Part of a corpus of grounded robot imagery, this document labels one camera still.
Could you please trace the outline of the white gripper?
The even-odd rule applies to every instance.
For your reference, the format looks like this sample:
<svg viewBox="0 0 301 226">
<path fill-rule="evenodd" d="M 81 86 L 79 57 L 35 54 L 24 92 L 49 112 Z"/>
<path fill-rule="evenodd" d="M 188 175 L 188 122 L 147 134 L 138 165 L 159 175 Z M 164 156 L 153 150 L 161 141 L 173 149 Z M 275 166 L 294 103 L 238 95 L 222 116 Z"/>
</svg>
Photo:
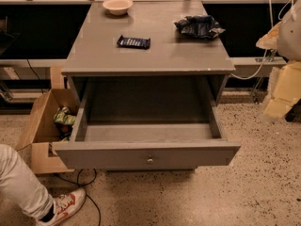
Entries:
<svg viewBox="0 0 301 226">
<path fill-rule="evenodd" d="M 290 62 L 281 69 L 273 68 L 264 98 L 263 115 L 284 118 L 301 100 L 301 0 L 284 15 L 278 29 L 277 52 Z"/>
</svg>

